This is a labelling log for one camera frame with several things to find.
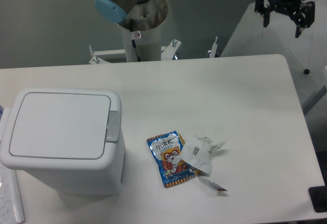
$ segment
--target white trash can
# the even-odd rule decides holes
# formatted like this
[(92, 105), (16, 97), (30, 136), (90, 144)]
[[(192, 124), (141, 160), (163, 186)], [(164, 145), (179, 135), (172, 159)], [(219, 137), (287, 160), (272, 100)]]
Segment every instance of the white trash can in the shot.
[(24, 89), (0, 121), (6, 123), (0, 160), (59, 192), (117, 194), (125, 154), (121, 118), (115, 92)]

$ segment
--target snack bag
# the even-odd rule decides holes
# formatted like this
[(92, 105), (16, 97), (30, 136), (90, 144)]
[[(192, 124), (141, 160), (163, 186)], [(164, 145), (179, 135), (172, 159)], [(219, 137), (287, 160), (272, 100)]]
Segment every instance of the snack bag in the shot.
[(159, 166), (164, 187), (178, 185), (199, 173), (180, 157), (185, 142), (176, 131), (149, 138), (147, 143)]

